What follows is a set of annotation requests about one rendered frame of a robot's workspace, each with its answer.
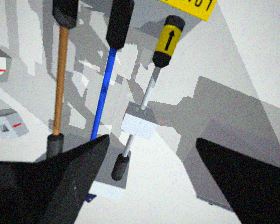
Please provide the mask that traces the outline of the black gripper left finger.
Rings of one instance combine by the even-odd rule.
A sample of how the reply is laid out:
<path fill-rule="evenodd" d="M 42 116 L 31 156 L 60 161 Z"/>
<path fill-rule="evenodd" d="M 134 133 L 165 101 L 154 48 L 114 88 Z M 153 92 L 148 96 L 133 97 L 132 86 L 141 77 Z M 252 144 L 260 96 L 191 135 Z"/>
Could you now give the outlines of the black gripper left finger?
<path fill-rule="evenodd" d="M 0 161 L 0 201 L 12 201 L 23 224 L 74 224 L 105 159 L 109 134 L 31 162 Z"/>

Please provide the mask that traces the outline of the dark blue square block with hole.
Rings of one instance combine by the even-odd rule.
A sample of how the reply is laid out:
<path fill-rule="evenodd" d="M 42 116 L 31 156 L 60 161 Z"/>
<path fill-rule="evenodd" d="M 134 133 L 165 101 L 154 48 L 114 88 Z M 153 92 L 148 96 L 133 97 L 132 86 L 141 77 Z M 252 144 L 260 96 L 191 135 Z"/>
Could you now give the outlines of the dark blue square block with hole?
<path fill-rule="evenodd" d="M 93 194 L 88 194 L 87 198 L 86 198 L 86 202 L 90 203 L 91 201 L 93 201 L 95 198 L 97 197 L 97 195 L 93 195 Z"/>

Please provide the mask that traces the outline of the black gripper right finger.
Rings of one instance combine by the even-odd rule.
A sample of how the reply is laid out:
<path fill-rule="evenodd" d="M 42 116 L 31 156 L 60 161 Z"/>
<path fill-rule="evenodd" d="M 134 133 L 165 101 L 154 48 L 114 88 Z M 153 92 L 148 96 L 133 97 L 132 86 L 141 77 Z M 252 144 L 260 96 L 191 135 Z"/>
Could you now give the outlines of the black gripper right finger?
<path fill-rule="evenodd" d="M 280 168 L 203 138 L 196 149 L 241 224 L 280 224 Z"/>

